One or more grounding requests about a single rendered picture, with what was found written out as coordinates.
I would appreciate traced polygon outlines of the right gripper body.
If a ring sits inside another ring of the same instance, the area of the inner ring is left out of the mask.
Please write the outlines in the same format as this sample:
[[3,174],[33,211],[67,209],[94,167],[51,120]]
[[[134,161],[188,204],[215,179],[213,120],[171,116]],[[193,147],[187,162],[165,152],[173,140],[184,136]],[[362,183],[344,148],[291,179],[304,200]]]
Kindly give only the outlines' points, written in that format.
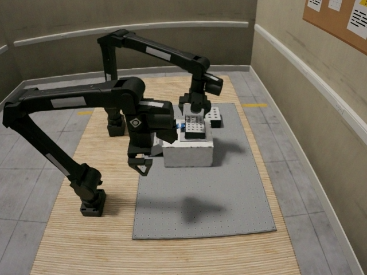
[[149,148],[139,148],[137,133],[143,132],[147,129],[148,125],[140,131],[131,131],[128,129],[128,134],[130,137],[128,145],[128,165],[144,164],[145,158],[136,158],[137,154],[144,154],[145,156],[151,155],[151,147]]

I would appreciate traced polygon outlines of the grey work mat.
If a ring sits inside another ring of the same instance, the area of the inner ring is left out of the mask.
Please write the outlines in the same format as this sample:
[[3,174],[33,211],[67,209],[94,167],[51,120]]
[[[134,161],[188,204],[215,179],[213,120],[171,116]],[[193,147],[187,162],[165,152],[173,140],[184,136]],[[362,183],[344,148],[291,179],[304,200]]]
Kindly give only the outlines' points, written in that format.
[[218,107],[211,167],[165,167],[153,159],[139,174],[132,240],[231,237],[277,231],[235,103]]

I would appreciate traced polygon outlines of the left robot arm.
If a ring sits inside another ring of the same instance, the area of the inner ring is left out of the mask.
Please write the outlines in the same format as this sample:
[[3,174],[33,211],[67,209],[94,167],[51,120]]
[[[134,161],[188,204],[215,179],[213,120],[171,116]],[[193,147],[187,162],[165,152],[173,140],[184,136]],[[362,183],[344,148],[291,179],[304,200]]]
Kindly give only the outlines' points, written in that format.
[[[160,60],[164,60],[180,67],[192,74],[191,89],[201,93],[191,91],[189,88],[188,103],[191,103],[190,110],[194,114],[198,114],[202,110],[204,104],[205,92],[219,96],[222,90],[224,80],[207,73],[210,67],[210,61],[201,55],[195,55],[188,52],[160,44],[158,42],[148,40],[137,36],[135,32],[126,29],[119,29],[97,39],[100,44],[103,56],[103,66],[105,80],[118,80],[115,47],[127,48],[139,51],[149,56],[153,56]],[[196,61],[197,60],[197,61]],[[204,89],[205,87],[205,89]],[[107,117],[108,130],[122,129],[124,123],[124,115],[117,109],[104,108],[109,115]]]

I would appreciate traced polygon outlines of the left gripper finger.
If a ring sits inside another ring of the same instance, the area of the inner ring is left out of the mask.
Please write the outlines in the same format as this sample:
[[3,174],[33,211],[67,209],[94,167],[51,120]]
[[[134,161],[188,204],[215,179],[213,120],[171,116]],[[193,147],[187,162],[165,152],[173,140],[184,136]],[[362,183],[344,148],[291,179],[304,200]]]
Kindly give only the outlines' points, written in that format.
[[181,113],[182,113],[182,116],[183,116],[184,104],[179,103],[179,104],[178,104],[178,107],[179,107],[179,109],[180,109],[180,111],[181,111]]
[[209,113],[211,111],[211,109],[204,109],[204,115],[203,115],[203,118],[205,117],[205,115],[207,114],[207,113]]

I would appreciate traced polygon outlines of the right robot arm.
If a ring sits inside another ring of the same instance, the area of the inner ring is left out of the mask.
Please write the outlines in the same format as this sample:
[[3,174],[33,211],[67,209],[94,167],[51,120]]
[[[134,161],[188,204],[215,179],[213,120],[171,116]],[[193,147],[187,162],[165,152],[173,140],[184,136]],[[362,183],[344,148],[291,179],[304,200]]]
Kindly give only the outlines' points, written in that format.
[[139,148],[153,147],[155,132],[156,138],[173,144],[178,133],[172,102],[144,98],[145,89],[145,83],[139,77],[44,90],[37,87],[21,89],[5,102],[2,124],[23,136],[68,178],[69,186],[82,201],[82,214],[100,214],[105,194],[104,189],[97,188],[103,183],[100,171],[74,161],[29,114],[63,109],[116,108],[122,110],[129,130],[140,131],[148,125],[145,131],[137,133]]

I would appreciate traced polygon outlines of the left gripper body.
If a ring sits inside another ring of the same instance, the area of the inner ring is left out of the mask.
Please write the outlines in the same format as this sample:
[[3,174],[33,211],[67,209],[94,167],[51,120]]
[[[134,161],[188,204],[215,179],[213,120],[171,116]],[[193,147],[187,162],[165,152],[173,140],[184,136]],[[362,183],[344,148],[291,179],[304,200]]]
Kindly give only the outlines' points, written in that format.
[[[191,91],[196,92],[192,89],[191,89]],[[196,93],[201,93],[203,91],[199,91],[199,92],[196,92]],[[181,103],[181,104],[185,104],[185,103],[191,104],[191,103],[188,103],[188,95],[189,95],[188,93],[184,93],[184,96],[180,96],[179,97],[179,103]],[[211,102],[208,102],[208,96],[205,95],[205,101],[204,101],[204,104],[202,105],[202,109],[211,109],[211,108],[212,108]]]

